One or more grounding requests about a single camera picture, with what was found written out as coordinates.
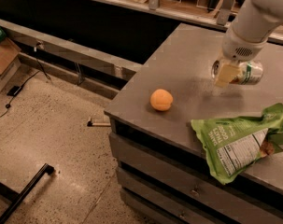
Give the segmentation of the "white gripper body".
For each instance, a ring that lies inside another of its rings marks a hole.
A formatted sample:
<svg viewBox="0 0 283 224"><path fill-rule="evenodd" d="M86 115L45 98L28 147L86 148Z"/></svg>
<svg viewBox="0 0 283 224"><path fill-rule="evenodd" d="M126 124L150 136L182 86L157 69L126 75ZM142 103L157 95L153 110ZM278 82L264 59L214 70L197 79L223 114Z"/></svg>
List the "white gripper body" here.
<svg viewBox="0 0 283 224"><path fill-rule="evenodd" d="M229 28L222 40L222 53L230 60L250 61L258 55L265 44L265 40L258 43L248 42L240 38L233 28Z"/></svg>

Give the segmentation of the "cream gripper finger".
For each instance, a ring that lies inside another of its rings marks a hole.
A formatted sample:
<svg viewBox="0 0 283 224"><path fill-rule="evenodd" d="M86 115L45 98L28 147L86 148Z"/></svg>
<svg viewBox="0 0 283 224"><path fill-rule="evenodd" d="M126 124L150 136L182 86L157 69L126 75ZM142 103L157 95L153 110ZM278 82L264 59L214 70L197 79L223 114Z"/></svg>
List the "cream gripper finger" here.
<svg viewBox="0 0 283 224"><path fill-rule="evenodd" d="M220 88L226 87L240 73L240 68L235 63L215 61L213 64L214 85Z"/></svg>

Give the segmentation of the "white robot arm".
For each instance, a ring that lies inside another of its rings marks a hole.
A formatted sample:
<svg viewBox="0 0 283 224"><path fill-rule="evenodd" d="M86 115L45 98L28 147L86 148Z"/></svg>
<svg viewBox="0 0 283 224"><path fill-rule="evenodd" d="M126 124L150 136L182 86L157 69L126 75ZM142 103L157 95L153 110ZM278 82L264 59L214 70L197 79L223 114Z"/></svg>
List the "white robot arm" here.
<svg viewBox="0 0 283 224"><path fill-rule="evenodd" d="M241 65L252 61L282 24L283 0L245 0L223 37L214 84L231 83L241 73Z"/></svg>

